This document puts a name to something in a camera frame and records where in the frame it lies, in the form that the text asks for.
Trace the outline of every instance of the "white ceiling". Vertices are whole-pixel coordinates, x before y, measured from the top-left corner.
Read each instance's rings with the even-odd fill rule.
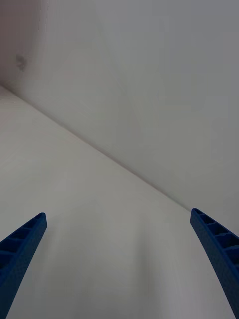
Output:
[[[238,219],[238,1],[1,0],[0,11],[7,87],[186,208]]]

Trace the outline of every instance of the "white surface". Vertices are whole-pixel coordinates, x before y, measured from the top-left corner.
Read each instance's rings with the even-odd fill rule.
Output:
[[[238,11],[236,0],[0,0],[0,80],[239,234]]]
[[[0,240],[48,228],[7,319],[233,319],[184,208],[0,89]]]

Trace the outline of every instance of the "white wall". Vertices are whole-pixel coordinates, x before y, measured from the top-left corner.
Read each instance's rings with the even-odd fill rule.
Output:
[[[2,88],[0,147],[0,241],[48,222],[7,319],[234,318],[184,208]]]
[[[238,1],[0,3],[2,83],[239,231]]]

